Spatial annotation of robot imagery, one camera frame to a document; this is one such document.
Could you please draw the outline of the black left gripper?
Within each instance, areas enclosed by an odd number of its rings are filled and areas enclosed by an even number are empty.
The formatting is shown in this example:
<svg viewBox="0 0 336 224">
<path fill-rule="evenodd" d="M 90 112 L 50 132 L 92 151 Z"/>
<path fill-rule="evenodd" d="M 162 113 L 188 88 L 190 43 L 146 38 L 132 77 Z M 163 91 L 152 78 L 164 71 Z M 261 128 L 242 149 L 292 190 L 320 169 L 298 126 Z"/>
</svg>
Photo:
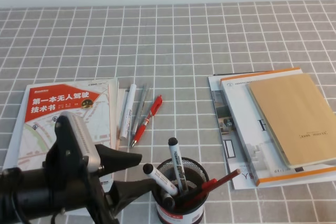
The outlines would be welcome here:
<svg viewBox="0 0 336 224">
<path fill-rule="evenodd" d="M 95 223 L 118 223 L 115 218 L 130 203 L 156 188 L 153 179 L 133 182 L 114 181 L 105 193 L 99 177 L 139 165 L 142 154 L 113 150 L 102 144 L 98 152 L 102 168 L 89 172 L 87 158 L 76 142 L 57 140 L 48 151 L 43 165 L 47 189 L 39 206 L 40 216 L 58 214 L 62 209 L 87 208 Z"/>
</svg>

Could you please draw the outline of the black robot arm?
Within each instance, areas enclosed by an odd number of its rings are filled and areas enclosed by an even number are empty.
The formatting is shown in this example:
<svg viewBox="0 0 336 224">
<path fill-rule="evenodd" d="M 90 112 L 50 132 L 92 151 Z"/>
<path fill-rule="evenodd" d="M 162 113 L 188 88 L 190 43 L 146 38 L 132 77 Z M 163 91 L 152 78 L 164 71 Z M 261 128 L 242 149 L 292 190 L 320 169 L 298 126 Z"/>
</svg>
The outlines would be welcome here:
<svg viewBox="0 0 336 224">
<path fill-rule="evenodd" d="M 115 181 L 104 192 L 99 173 L 90 173 L 86 159 L 75 145 L 55 143 L 42 169 L 1 173 L 1 223 L 29 223 L 63 211 L 86 208 L 94 223 L 118 223 L 116 215 L 128 204 L 156 187 L 153 179 Z"/>
</svg>

